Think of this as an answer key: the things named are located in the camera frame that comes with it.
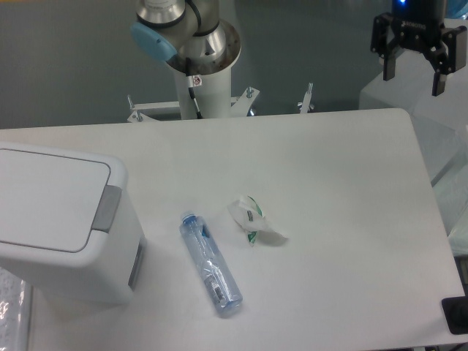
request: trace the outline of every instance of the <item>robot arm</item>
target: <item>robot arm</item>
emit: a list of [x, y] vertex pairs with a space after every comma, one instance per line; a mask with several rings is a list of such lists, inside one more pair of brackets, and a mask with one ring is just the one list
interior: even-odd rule
[[149, 56], [168, 61], [193, 37], [219, 25], [219, 0], [138, 0], [133, 39]]
[[434, 68], [432, 95], [444, 92], [447, 75], [467, 63], [467, 27], [445, 28], [446, 8], [447, 0], [393, 0], [392, 13], [374, 19], [371, 51], [383, 59], [384, 80], [395, 77], [396, 53], [403, 48], [422, 53]]

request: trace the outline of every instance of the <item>table surface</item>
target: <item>table surface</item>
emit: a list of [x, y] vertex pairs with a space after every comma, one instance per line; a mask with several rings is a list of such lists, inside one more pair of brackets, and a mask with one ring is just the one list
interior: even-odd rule
[[[468, 26], [466, 20], [445, 20], [448, 28]], [[448, 76], [445, 92], [432, 96], [434, 70], [422, 54], [406, 50], [396, 60], [395, 78], [382, 73], [361, 91], [359, 108], [399, 107], [411, 116], [430, 118], [453, 130], [468, 124], [468, 67]]]
[[[125, 306], [34, 291], [29, 349], [377, 350], [468, 341], [463, 294], [403, 110], [0, 130], [0, 140], [120, 157], [148, 239]], [[226, 206], [251, 195], [289, 237], [248, 244]], [[178, 232], [202, 215], [244, 295], [217, 317]]]

